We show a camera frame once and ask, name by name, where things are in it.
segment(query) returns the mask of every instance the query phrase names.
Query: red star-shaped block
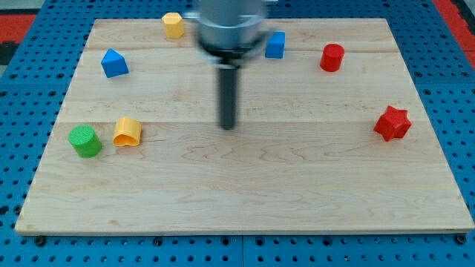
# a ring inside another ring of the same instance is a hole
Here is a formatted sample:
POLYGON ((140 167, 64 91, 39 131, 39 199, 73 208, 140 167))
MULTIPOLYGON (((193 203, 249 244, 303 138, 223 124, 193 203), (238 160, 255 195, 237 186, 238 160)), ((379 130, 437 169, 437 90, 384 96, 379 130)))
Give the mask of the red star-shaped block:
POLYGON ((411 123, 407 118, 407 110, 399 110, 387 106, 386 112, 379 117, 374 131, 380 133, 387 142, 392 138, 404 137, 410 126, 411 123))

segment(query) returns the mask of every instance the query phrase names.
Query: blue block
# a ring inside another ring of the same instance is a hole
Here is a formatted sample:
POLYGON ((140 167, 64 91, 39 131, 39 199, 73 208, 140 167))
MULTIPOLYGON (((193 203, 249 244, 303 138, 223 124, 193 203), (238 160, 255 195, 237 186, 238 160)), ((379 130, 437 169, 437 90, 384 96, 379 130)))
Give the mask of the blue block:
POLYGON ((111 48, 102 58, 101 65, 108 78, 128 73, 124 57, 111 48))
POLYGON ((275 32, 268 40, 266 58, 282 59, 284 57, 285 32, 275 32))

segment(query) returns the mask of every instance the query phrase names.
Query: blue pegboard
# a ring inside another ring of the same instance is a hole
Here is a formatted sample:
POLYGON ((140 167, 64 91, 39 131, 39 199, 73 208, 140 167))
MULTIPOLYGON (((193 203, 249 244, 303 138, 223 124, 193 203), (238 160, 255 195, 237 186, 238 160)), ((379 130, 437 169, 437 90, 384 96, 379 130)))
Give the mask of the blue pegboard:
MULTIPOLYGON (((196 0, 47 0, 0 80, 0 266, 475 266, 475 236, 21 237, 13 230, 94 19, 196 0)), ((280 0, 271 18, 386 18, 475 217, 475 73, 431 1, 280 0)))

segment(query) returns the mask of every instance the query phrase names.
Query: wood grain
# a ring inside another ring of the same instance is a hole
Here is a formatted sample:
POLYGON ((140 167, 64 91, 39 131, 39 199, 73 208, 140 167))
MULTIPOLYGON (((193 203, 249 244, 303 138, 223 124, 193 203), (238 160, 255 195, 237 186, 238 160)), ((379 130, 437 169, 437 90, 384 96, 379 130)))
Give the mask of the wood grain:
POLYGON ((191 25, 99 20, 76 69, 16 230, 26 235, 401 234, 474 228, 384 19, 269 20, 282 60, 241 72, 240 124, 216 126, 214 69, 191 25), (318 68, 323 46, 347 53, 318 68), (116 48, 129 74, 106 79, 116 48), (387 105, 409 110, 404 139, 373 131, 387 105), (142 144, 111 144, 115 122, 142 144), (79 158, 69 131, 91 124, 103 149, 79 158))

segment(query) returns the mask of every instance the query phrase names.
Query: plastic block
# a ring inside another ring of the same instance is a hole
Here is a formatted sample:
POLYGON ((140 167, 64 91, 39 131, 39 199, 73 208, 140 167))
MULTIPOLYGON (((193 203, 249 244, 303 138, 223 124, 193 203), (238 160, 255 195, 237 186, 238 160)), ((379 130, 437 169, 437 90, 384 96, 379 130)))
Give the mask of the plastic block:
POLYGON ((321 55, 320 67, 328 72, 340 69, 343 61, 344 48, 339 44, 327 44, 321 55))
POLYGON ((80 157, 96 156, 102 149, 102 143, 90 125, 79 125, 69 133, 69 143, 80 157))
POLYGON ((285 32, 276 32, 267 40, 266 58, 282 59, 284 57, 285 32))
POLYGON ((399 110, 387 106, 386 112, 379 117, 374 131, 380 133, 387 142, 392 138, 404 137, 410 126, 411 123, 407 118, 407 110, 399 110))
POLYGON ((165 34, 168 38, 180 38, 185 33, 183 19, 179 13, 167 13, 162 17, 165 34))
POLYGON ((142 125, 140 122, 131 117, 122 117, 116 123, 112 143, 115 146, 139 145, 141 132, 142 125))
POLYGON ((108 78, 128 73, 127 64, 122 55, 109 48, 101 61, 102 68, 108 78))

